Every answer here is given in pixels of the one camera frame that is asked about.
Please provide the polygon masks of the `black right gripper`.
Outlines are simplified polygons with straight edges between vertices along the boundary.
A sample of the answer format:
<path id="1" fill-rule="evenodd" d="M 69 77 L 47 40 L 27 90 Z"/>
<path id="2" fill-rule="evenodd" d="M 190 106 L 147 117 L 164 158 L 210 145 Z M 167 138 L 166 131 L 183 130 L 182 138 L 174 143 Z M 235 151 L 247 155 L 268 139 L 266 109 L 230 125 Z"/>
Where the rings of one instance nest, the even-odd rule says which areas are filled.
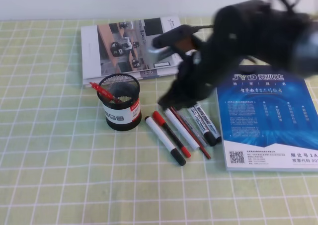
<path id="1" fill-rule="evenodd" d="M 210 28 L 205 42 L 194 36 L 200 27 L 189 25 L 153 39 L 154 48 L 171 47 L 183 59 L 177 79 L 158 100 L 163 110 L 189 108 L 208 98 L 215 83 L 247 56 L 292 70 L 293 49 L 306 28 L 306 15 L 250 0 L 221 8 Z"/>

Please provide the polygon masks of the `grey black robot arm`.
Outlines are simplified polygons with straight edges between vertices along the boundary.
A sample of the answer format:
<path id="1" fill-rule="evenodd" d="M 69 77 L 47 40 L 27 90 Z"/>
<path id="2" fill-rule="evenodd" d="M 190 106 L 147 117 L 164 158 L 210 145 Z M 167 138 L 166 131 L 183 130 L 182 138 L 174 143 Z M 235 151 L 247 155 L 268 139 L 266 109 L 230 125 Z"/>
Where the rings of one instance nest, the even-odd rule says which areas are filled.
<path id="1" fill-rule="evenodd" d="M 318 23 L 294 8 L 288 0 L 244 1 L 219 9 L 205 41 L 196 36 L 199 26 L 186 24 L 155 37 L 152 46 L 160 59 L 181 57 L 176 79 L 158 104 L 162 109 L 193 106 L 244 59 L 259 59 L 300 78 L 316 75 Z"/>

